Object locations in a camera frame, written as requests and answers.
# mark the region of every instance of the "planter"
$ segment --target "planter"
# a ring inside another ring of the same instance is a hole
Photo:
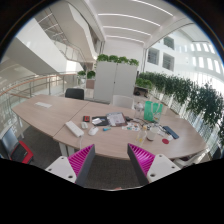
[[[86,88],[94,89],[95,79],[87,79],[86,80]]]

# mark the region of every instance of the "paper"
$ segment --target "paper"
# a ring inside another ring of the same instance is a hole
[[[35,104],[38,105],[38,106],[46,107],[46,108],[49,108],[49,107],[52,106],[51,104],[41,103],[41,102],[37,102],[37,103],[35,103]]]
[[[121,112],[114,112],[107,114],[107,119],[110,122],[111,126],[121,126],[122,124],[127,124],[124,119],[124,115]]]
[[[99,119],[99,118],[96,118],[96,119],[94,119],[94,120],[92,120],[92,123],[93,124],[99,124],[99,123],[101,123],[102,121]]]
[[[139,125],[134,123],[128,123],[127,126],[122,126],[122,130],[129,130],[129,131],[139,131]]]

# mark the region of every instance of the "door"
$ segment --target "door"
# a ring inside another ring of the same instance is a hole
[[[117,63],[97,62],[94,100],[110,102],[113,96]]]
[[[118,64],[113,95],[133,97],[137,66]]]

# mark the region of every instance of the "window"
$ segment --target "window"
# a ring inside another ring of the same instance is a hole
[[[174,40],[170,37],[165,37],[164,38],[164,45],[166,45],[167,47],[170,47],[174,50]]]
[[[194,65],[194,66],[197,65],[197,63],[196,63],[196,58],[195,58],[195,57],[192,58],[192,62],[193,62],[193,65]]]
[[[208,45],[209,46],[209,48],[210,48],[210,50],[211,50],[211,52],[213,53],[213,54],[215,54],[215,51],[214,51],[214,49],[213,49],[213,47],[212,47],[212,45]]]
[[[173,71],[174,70],[174,58],[168,54],[163,54],[163,68]]]
[[[205,51],[209,52],[207,44],[203,44]]]
[[[208,62],[208,69],[213,70],[212,59],[207,58],[207,62]]]
[[[194,44],[191,44],[191,50],[194,51]]]
[[[199,57],[199,67],[204,68],[204,60],[203,57]]]
[[[154,49],[154,48],[150,48],[148,51],[148,62],[158,65],[159,64],[159,51]]]
[[[201,51],[201,46],[200,46],[200,44],[196,44],[196,48],[197,48],[197,51]]]
[[[214,62],[215,62],[215,70],[216,70],[216,72],[218,72],[218,73],[220,74],[219,63],[218,63],[218,61],[216,61],[216,60],[214,60]]]

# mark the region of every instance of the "blue object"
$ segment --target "blue object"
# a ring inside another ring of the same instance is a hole
[[[107,131],[107,130],[110,130],[111,127],[108,127],[108,128],[103,128],[104,131]]]
[[[163,128],[167,131],[167,133],[172,135],[174,139],[179,138],[179,136],[171,128],[169,128],[168,126],[163,126]]]

